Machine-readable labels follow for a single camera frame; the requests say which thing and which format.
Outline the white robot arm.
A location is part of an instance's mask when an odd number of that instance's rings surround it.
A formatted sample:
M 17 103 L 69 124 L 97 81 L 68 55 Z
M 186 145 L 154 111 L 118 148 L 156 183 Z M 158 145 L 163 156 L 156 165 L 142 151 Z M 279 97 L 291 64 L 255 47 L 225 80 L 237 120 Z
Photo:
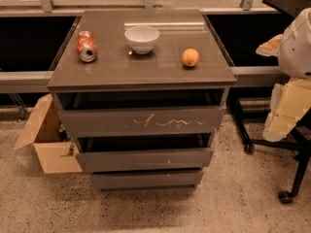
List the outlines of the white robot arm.
M 311 9 L 304 9 L 282 34 L 259 45 L 256 54 L 276 56 L 279 69 L 290 77 L 286 84 L 274 85 L 262 133 L 266 141 L 278 142 L 311 109 Z

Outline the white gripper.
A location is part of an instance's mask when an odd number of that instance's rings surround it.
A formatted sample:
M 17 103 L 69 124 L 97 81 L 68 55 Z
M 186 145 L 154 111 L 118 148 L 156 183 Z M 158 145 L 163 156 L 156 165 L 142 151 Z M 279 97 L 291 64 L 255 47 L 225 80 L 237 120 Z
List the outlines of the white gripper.
M 256 54 L 278 56 L 279 34 L 259 45 Z M 270 113 L 265 121 L 262 136 L 266 141 L 278 142 L 285 138 L 311 108 L 311 82 L 291 78 L 285 85 L 275 84 L 272 90 Z

